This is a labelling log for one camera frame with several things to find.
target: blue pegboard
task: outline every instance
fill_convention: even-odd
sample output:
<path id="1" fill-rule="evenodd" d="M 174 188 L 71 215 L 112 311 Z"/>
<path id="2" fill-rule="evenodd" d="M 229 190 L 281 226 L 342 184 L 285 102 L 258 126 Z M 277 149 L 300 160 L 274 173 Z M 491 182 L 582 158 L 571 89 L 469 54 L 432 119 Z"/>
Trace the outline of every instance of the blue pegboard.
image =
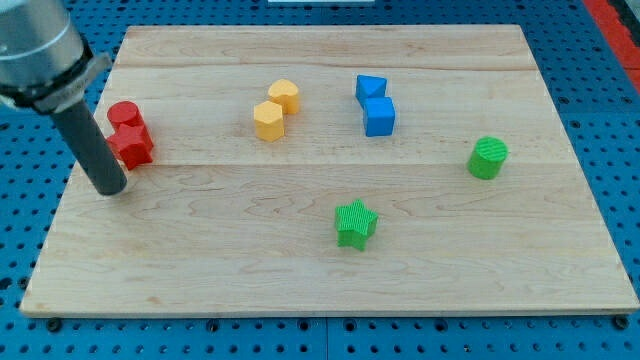
<path id="1" fill-rule="evenodd" d="M 578 0 L 68 0 L 95 51 L 129 25 L 520 24 L 597 204 L 640 291 L 640 99 Z M 95 106 L 108 73 L 88 89 Z M 73 158 L 49 119 L 0 109 L 0 358 L 640 358 L 640 317 L 76 320 L 17 307 Z"/>

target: stacked blue blocks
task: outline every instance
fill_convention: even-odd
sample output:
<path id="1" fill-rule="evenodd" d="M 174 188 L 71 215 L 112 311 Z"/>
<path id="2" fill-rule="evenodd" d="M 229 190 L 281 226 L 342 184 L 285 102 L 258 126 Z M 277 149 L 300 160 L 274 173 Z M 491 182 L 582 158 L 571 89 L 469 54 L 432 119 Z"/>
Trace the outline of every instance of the stacked blue blocks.
<path id="1" fill-rule="evenodd" d="M 368 137 L 393 133 L 396 112 L 391 98 L 385 97 L 386 90 L 385 78 L 367 75 L 357 77 L 356 98 L 364 110 L 364 129 Z"/>

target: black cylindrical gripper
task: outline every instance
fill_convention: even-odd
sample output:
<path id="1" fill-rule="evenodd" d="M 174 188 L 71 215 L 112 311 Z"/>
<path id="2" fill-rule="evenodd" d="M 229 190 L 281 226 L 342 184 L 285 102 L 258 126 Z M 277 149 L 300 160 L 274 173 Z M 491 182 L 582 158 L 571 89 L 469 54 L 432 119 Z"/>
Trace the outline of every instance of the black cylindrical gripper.
<path id="1" fill-rule="evenodd" d="M 122 191 L 127 178 L 87 104 L 79 101 L 51 114 L 51 118 L 98 193 L 114 195 Z"/>

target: yellow pentagon block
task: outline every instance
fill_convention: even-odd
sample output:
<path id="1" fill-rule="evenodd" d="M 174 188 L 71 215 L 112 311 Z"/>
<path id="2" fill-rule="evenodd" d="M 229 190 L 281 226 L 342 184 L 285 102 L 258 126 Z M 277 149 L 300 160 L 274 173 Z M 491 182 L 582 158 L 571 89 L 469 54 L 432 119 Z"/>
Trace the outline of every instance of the yellow pentagon block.
<path id="1" fill-rule="evenodd" d="M 265 101 L 253 107 L 253 121 L 256 125 L 256 136 L 265 141 L 276 141 L 284 136 L 284 120 L 282 106 Z"/>
<path id="2" fill-rule="evenodd" d="M 287 79 L 280 79 L 271 84 L 269 100 L 282 105 L 285 114 L 297 114 L 300 111 L 298 87 Z"/>

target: green star-shaped block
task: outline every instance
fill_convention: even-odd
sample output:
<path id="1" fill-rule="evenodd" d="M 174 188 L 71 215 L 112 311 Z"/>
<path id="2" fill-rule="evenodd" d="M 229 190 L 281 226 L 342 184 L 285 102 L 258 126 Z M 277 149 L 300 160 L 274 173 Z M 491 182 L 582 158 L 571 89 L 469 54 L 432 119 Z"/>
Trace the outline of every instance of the green star-shaped block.
<path id="1" fill-rule="evenodd" d="M 364 251 L 367 240 L 376 231 L 378 214 L 364 207 L 360 199 L 336 208 L 338 246 L 352 246 Z"/>

